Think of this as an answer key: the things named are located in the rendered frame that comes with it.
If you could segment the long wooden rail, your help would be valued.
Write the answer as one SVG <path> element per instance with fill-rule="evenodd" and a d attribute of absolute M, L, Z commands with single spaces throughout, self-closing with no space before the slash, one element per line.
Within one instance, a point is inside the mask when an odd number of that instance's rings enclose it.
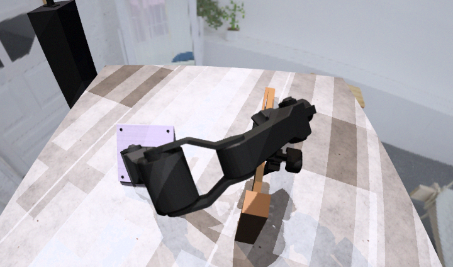
<path fill-rule="evenodd" d="M 272 108 L 272 101 L 273 101 L 273 95 L 274 95 L 273 90 L 274 90 L 274 88 L 269 88 L 265 109 Z M 260 191 L 261 191 L 262 178 L 264 176 L 264 166 L 265 166 L 265 161 L 260 166 L 258 166 L 255 170 L 254 182 L 253 182 L 253 186 L 252 186 L 253 192 L 260 193 Z"/>

